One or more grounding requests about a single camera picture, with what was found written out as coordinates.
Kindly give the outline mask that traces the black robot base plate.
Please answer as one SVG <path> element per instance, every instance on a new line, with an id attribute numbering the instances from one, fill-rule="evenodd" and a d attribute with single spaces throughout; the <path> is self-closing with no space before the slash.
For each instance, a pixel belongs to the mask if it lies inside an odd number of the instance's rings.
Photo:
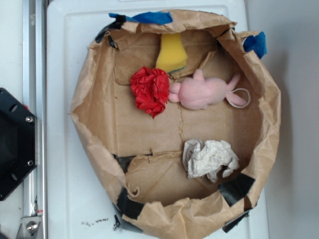
<path id="1" fill-rule="evenodd" d="M 0 200 L 36 167 L 36 116 L 5 88 L 0 89 Z"/>

